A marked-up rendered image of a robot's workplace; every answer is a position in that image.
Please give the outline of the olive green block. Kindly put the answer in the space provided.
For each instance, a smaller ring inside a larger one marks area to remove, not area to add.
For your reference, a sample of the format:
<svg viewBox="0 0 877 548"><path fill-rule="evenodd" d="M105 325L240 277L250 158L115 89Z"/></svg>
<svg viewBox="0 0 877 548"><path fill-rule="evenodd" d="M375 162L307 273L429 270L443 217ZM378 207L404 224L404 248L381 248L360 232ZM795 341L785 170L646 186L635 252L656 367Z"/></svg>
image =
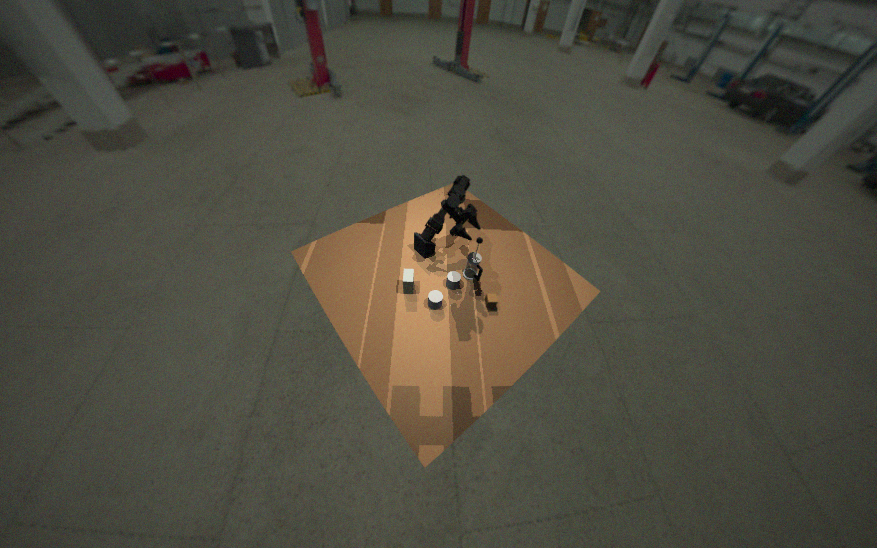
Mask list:
<svg viewBox="0 0 877 548"><path fill-rule="evenodd" d="M404 269L403 272L403 294L413 294L414 288L414 269Z"/></svg>

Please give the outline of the grey cylinder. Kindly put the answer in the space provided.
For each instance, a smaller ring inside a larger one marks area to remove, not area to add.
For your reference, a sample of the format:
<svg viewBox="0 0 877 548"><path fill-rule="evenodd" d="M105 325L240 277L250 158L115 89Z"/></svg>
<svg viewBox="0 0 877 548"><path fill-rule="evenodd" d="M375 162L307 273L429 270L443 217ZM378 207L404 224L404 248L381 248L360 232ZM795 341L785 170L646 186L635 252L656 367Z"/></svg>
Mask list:
<svg viewBox="0 0 877 548"><path fill-rule="evenodd" d="M447 275L446 286L451 290L455 290L459 287L461 280L461 275L456 271L451 271Z"/></svg>
<svg viewBox="0 0 877 548"><path fill-rule="evenodd" d="M443 294L438 290L432 290L428 294L428 306L433 310L437 310L442 306Z"/></svg>

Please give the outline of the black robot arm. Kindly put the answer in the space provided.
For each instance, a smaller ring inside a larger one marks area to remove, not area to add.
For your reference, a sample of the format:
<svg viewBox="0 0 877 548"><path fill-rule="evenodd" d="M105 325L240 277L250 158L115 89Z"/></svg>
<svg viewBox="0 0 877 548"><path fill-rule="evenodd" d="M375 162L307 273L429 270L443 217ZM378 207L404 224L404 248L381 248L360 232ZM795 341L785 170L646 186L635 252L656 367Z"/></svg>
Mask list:
<svg viewBox="0 0 877 548"><path fill-rule="evenodd" d="M443 223L445 221L444 216L446 213L452 213L460 204L463 204L466 199L466 190L470 186L469 178L464 175L458 176L454 181L454 185L451 187L448 192L448 198L441 202L441 210L435 213L432 217L429 218L427 223L425 224L425 229L419 235L426 241L432 243L432 239L436 234L439 234L443 229ZM476 207L474 205L469 204L465 210L461 208L461 213L458 212L460 219L464 222L466 218L473 218L476 214ZM427 225L428 224L428 225Z"/></svg>

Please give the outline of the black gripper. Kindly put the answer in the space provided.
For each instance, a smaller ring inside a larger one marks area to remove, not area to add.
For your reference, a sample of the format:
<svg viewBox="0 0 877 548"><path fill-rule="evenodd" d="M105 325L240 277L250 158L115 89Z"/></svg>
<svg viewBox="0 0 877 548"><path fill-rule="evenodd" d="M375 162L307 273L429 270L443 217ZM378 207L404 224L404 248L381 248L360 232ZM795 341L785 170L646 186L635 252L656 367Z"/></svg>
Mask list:
<svg viewBox="0 0 877 548"><path fill-rule="evenodd" d="M450 230L450 234L452 236L457 235L457 236L466 238L468 240L472 240L470 235L465 231L465 227L463 227L463 224L469 219L468 222L470 222L473 226L475 226L477 229L480 230L481 227L480 227L479 222L477 220L477 214L475 214L475 216L473 218L470 218L470 217L466 218L466 220L463 222L458 215L458 212L461 213L461 208L462 207L460 207L460 208L457 207L452 213L449 214L450 218L453 218L456 221L456 223L455 223L456 225Z"/></svg>

